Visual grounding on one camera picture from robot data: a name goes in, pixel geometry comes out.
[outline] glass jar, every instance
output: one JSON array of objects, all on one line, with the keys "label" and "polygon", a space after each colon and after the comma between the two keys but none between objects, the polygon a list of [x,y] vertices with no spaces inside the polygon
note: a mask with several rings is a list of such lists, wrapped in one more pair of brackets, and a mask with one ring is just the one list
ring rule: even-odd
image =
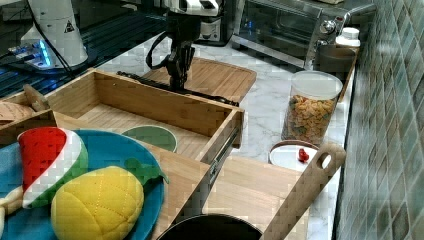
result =
[{"label": "glass jar", "polygon": [[335,76],[320,71],[297,72],[292,75],[291,83],[281,139],[319,146],[343,84]]}]

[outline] tiled wall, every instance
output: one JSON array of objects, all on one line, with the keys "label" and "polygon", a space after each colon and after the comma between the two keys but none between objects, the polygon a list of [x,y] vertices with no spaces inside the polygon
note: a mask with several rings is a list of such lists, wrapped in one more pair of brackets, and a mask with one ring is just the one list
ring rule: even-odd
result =
[{"label": "tiled wall", "polygon": [[337,239],[424,239],[424,0],[374,0]]}]

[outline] green leaves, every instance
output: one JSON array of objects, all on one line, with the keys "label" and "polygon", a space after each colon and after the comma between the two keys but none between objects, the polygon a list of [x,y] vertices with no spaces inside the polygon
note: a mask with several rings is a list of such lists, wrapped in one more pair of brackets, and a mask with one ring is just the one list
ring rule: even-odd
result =
[{"label": "green leaves", "polygon": [[125,168],[134,174],[134,176],[140,181],[141,185],[145,185],[150,179],[163,177],[165,182],[169,184],[169,179],[162,172],[159,166],[153,166],[149,164],[142,164],[136,158],[129,158],[125,160]]}]

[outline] toaster oven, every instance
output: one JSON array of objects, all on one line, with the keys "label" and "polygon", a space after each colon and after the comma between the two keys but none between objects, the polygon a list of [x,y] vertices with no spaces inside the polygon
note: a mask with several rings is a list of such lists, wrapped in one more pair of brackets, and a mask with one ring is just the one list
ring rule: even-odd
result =
[{"label": "toaster oven", "polygon": [[375,10],[371,0],[336,5],[317,0],[239,0],[232,46],[312,69],[317,46],[333,44],[343,27],[359,29],[359,39],[366,41]]}]

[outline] yellow toy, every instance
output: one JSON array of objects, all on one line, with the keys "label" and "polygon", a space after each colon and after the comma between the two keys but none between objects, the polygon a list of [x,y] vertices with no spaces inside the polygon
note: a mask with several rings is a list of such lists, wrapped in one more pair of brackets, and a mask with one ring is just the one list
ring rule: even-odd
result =
[{"label": "yellow toy", "polygon": [[107,167],[69,181],[52,202],[52,225],[61,240],[123,239],[144,202],[143,186],[130,172]]}]

